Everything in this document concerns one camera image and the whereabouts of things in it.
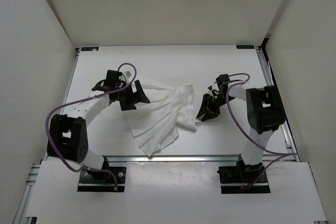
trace cloth fold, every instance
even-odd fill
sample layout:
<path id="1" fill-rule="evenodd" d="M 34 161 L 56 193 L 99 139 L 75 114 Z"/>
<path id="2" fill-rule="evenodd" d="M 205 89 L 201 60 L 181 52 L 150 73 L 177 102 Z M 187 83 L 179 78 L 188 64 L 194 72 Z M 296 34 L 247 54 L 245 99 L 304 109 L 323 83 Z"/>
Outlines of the cloth fold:
<path id="1" fill-rule="evenodd" d="M 192 84 L 177 88 L 145 77 L 137 77 L 151 101 L 138 103 L 136 110 L 126 111 L 127 122 L 138 146 L 151 156 L 178 138 L 176 125 L 197 130 L 200 121 L 194 110 L 194 89 Z"/>

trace white panel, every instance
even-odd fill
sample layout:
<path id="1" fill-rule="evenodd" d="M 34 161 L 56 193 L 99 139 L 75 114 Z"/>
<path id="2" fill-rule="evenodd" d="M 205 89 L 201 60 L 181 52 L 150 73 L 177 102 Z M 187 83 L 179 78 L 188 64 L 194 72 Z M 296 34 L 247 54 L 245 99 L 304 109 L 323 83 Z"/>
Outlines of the white panel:
<path id="1" fill-rule="evenodd" d="M 49 0 L 76 47 L 260 45 L 281 0 Z"/>
<path id="2" fill-rule="evenodd" d="M 12 223 L 76 52 L 45 0 L 0 0 L 0 216 Z"/>
<path id="3" fill-rule="evenodd" d="M 233 45 L 100 47 L 98 51 L 80 52 L 67 102 L 88 96 L 91 88 L 106 77 L 108 69 L 117 70 L 124 62 L 133 63 L 138 74 L 146 78 L 175 87 L 193 84 L 196 113 L 207 87 L 220 74 L 246 72 L 251 75 L 250 83 L 254 87 L 266 85 L 254 49 L 236 49 Z M 74 107 L 65 108 L 64 113 L 71 112 Z M 246 102 L 235 99 L 232 108 L 238 121 L 249 132 Z M 247 141 L 234 124 L 227 106 L 222 106 L 221 115 L 204 122 L 196 133 L 184 129 L 178 132 L 178 139 L 157 155 L 238 155 Z M 145 155 L 133 138 L 118 102 L 92 121 L 88 138 L 90 148 L 100 155 Z M 281 130 L 271 137 L 268 148 L 286 152 Z"/>
<path id="4" fill-rule="evenodd" d="M 301 159 L 336 223 L 336 0 L 292 0 L 267 52 Z"/>
<path id="5" fill-rule="evenodd" d="M 311 223 L 326 220 L 307 163 L 277 163 L 270 194 L 222 195 L 218 163 L 128 163 L 124 193 L 77 192 L 79 174 L 41 165 L 27 216 L 38 223 Z"/>

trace white table surface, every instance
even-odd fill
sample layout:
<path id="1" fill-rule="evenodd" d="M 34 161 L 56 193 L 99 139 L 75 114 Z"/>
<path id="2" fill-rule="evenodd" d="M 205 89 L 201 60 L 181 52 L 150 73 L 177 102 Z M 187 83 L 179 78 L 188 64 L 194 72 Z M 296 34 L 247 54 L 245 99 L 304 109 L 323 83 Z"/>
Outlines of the white table surface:
<path id="1" fill-rule="evenodd" d="M 127 46 L 99 47 L 98 51 L 81 51 L 67 96 L 67 102 L 89 95 L 91 88 L 106 77 L 108 69 L 117 70 L 124 62 L 134 64 L 140 76 L 180 86 L 191 83 L 195 93 L 197 114 L 207 87 L 224 73 L 246 72 L 255 87 L 266 85 L 254 49 L 236 49 L 235 45 L 212 46 Z M 246 103 L 233 100 L 232 108 L 243 128 L 248 131 Z M 65 108 L 64 113 L 74 106 Z M 227 107 L 221 115 L 204 122 L 196 133 L 179 129 L 177 140 L 154 154 L 160 155 L 237 155 L 246 139 L 237 129 Z M 111 104 L 88 127 L 89 147 L 100 155 L 145 156 L 138 147 L 119 103 Z M 285 137 L 278 130 L 268 149 L 286 152 Z"/>
<path id="2" fill-rule="evenodd" d="M 78 173 L 42 162 L 26 216 L 46 223 L 313 224 L 326 220 L 308 163 L 273 164 L 270 194 L 222 195 L 218 163 L 127 163 L 124 193 L 77 192 Z"/>

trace white enclosure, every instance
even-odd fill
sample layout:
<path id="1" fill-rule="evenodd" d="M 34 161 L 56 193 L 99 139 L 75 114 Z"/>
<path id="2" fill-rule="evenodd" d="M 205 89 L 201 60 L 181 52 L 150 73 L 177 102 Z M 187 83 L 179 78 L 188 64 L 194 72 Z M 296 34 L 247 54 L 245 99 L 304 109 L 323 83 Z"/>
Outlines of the white enclosure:
<path id="1" fill-rule="evenodd" d="M 336 176 L 333 172 L 336 150 L 335 16 L 335 0 L 0 0 L 0 222 L 30 224 L 31 218 L 26 220 L 20 215 L 29 206 L 26 213 L 39 217 L 38 224 L 52 220 L 55 223 L 92 223 L 100 216 L 95 216 L 94 209 L 103 208 L 109 213 L 109 206 L 113 206 L 114 221 L 120 223 L 139 220 L 138 223 L 149 224 L 161 218 L 171 223 L 181 220 L 217 223 L 224 218 L 227 222 L 243 223 L 247 212 L 236 212 L 236 209 L 245 206 L 244 210 L 252 211 L 250 216 L 255 223 L 313 224 L 326 220 L 320 196 L 329 223 L 336 223 Z M 155 193 L 150 194 L 141 184 L 147 179 L 146 174 L 139 173 L 139 167 L 129 162 L 125 163 L 130 169 L 129 191 L 125 196 L 81 194 L 78 197 L 78 174 L 70 173 L 59 161 L 49 159 L 42 164 L 31 205 L 28 203 L 27 195 L 32 196 L 29 192 L 34 183 L 26 183 L 27 175 L 32 164 L 44 159 L 47 145 L 44 120 L 54 106 L 87 96 L 92 84 L 101 80 L 107 69 L 132 61 L 142 76 L 175 86 L 192 83 L 195 110 L 198 111 L 206 85 L 219 74 L 240 70 L 252 73 L 252 81 L 258 86 L 270 84 L 264 57 L 252 49 L 237 52 L 235 48 L 237 44 L 260 46 L 270 34 L 266 59 L 274 72 L 302 161 L 289 162 L 294 161 L 290 158 L 270 169 L 271 195 L 239 195 L 223 201 L 223 197 L 216 195 L 217 177 L 211 181 L 208 177 L 199 177 L 196 184 L 209 195 L 203 197 L 203 192 L 193 194 L 187 189 L 183 193 L 167 190 L 169 196 L 177 198 L 192 192 L 184 198 L 190 200 L 190 206 L 183 203 L 182 196 L 175 205 L 159 188 L 162 185 L 156 176 L 160 173 L 151 174 L 156 188 Z M 76 59 L 75 48 L 83 46 L 100 46 L 100 50 L 82 51 Z M 151 60 L 152 64 L 146 66 L 143 59 Z M 169 59 L 179 66 L 174 67 Z M 188 73 L 187 77 L 182 75 L 184 72 Z M 248 127 L 246 105 L 233 101 L 232 106 L 243 127 Z M 137 148 L 118 108 L 116 104 L 109 107 L 90 125 L 91 147 L 101 155 L 110 155 L 113 161 L 119 158 L 120 163 L 130 156 L 134 159 L 128 161 L 150 162 Z M 120 119 L 116 121 L 112 113 Z M 235 160 L 246 140 L 230 121 L 226 109 L 221 116 L 213 123 L 202 125 L 196 134 L 181 131 L 180 138 L 157 153 L 152 161 L 163 161 L 168 156 L 176 157 L 176 162 L 186 161 L 184 158 L 190 156 L 196 161 L 200 155 L 213 160 L 219 156 L 231 158 L 228 162 Z M 115 133 L 116 128 L 121 129 L 119 134 Z M 293 142 L 284 132 L 287 133 L 286 126 L 271 138 L 269 149 L 287 151 Z M 114 145 L 109 142 L 112 134 L 115 134 Z M 264 156 L 267 161 L 272 158 Z M 160 170 L 161 165 L 162 170 L 171 168 L 170 164 L 161 163 L 151 170 Z M 174 165 L 181 170 L 185 168 L 183 163 Z M 217 163 L 208 162 L 207 165 L 204 174 L 216 172 Z M 29 176 L 30 179 L 34 177 L 34 182 L 36 174 Z M 169 189 L 171 184 L 176 184 L 176 179 L 180 182 L 177 177 L 168 179 Z M 185 178 L 184 182 L 182 189 L 192 184 Z M 138 185 L 143 186 L 143 190 L 138 191 Z M 155 195 L 158 196 L 156 200 L 166 200 L 167 206 L 175 209 L 177 215 L 168 218 L 160 204 L 155 204 Z M 144 198 L 150 199 L 152 206 L 141 205 L 137 209 Z M 208 207 L 207 218 L 202 219 L 203 202 L 213 200 L 223 204 L 225 210 L 221 212 L 218 206 Z M 73 204 L 68 207 L 65 202 Z M 132 211 L 121 215 L 118 209 L 121 211 L 126 206 Z M 78 216 L 79 209 L 87 209 L 92 215 L 89 218 Z M 151 209 L 157 209 L 157 214 L 143 214 Z M 195 209 L 196 217 L 186 218 L 184 212 Z M 300 216 L 297 211 L 307 213 Z M 108 215 L 102 218 L 110 220 Z"/>
<path id="2" fill-rule="evenodd" d="M 292 0 L 267 44 L 303 161 L 336 223 L 336 0 Z"/>
<path id="3" fill-rule="evenodd" d="M 260 45 L 281 0 L 49 0 L 76 47 Z"/>
<path id="4" fill-rule="evenodd" d="M 45 0 L 0 0 L 1 223 L 12 223 L 32 163 L 45 154 L 45 115 L 62 103 L 75 56 Z"/>

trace black bracket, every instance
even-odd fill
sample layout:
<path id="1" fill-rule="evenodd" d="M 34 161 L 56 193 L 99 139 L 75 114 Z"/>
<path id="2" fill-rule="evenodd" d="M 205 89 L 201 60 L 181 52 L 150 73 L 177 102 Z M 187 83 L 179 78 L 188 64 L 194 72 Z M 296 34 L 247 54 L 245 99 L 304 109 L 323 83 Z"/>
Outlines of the black bracket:
<path id="1" fill-rule="evenodd" d="M 236 166 L 221 166 L 217 173 L 221 183 L 222 194 L 267 194 L 270 193 L 267 175 L 264 173 L 250 188 L 242 190 L 242 186 L 251 183 L 264 170 L 264 165 L 245 165 L 239 156 Z"/>
<path id="2" fill-rule="evenodd" d="M 237 49 L 254 49 L 253 45 L 236 45 Z"/>
<path id="3" fill-rule="evenodd" d="M 220 166 L 219 173 L 220 188 L 222 194 L 268 194 L 270 193 L 266 173 L 261 176 L 259 181 L 251 188 L 242 190 L 242 185 L 247 185 L 249 182 L 241 179 L 240 171 L 237 166 Z"/>
<path id="4" fill-rule="evenodd" d="M 118 191 L 114 190 L 114 181 L 111 176 L 105 176 L 99 180 L 93 176 L 92 172 L 82 170 L 80 172 L 77 191 L 103 191 L 110 193 L 123 193 L 125 191 L 126 167 L 113 166 L 108 167 L 116 177 L 118 182 Z"/>
<path id="5" fill-rule="evenodd" d="M 81 51 L 98 51 L 99 47 L 82 47 Z"/>
<path id="6" fill-rule="evenodd" d="M 103 91 L 110 92 L 122 87 L 125 87 L 126 82 L 122 80 L 122 72 L 108 70 L 106 74 L 106 79 L 99 81 L 93 88 L 92 91 Z M 138 102 L 150 103 L 150 100 L 146 97 L 140 81 L 136 80 L 134 82 L 136 92 L 133 92 L 131 86 L 127 87 L 125 90 L 118 93 L 109 94 L 110 104 L 115 101 L 119 101 L 120 108 L 122 111 L 126 110 L 136 110 L 135 104 Z"/>
<path id="7" fill-rule="evenodd" d="M 202 122 L 216 118 L 220 115 L 220 107 L 226 104 L 226 92 L 230 83 L 228 74 L 221 74 L 216 78 L 218 90 L 213 90 L 212 86 L 208 87 L 212 95 L 206 93 L 203 95 L 202 105 L 197 114 L 197 118 L 202 117 Z"/>
<path id="8" fill-rule="evenodd" d="M 248 123 L 259 134 L 270 130 L 276 131 L 286 121 L 285 108 L 277 86 L 247 89 L 246 105 Z"/>
<path id="9" fill-rule="evenodd" d="M 88 135 L 86 121 L 83 118 L 70 118 L 67 115 L 56 114 L 50 121 L 50 135 L 65 159 L 81 163 L 88 151 Z M 71 137 L 63 133 L 71 132 Z M 47 153 L 49 156 L 58 157 L 48 142 Z"/>

